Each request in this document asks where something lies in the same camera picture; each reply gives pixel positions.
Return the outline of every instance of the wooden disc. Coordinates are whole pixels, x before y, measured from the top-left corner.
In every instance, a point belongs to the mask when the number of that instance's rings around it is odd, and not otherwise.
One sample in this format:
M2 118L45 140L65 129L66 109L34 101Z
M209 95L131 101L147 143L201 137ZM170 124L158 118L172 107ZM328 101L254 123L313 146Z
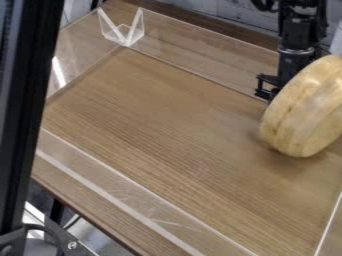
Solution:
M321 58L288 83L265 112L261 134L294 157L314 155L341 136L341 57Z

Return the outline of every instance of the wood grain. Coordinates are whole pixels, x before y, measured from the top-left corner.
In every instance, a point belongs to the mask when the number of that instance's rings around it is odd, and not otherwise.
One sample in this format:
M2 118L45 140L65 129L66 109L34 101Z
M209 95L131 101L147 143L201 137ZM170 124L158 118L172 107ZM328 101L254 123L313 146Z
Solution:
M260 255L313 255L342 189L342 143L305 160L278 154L258 137L265 109L121 49L49 103L43 126ZM42 160L34 178L141 254L185 254Z

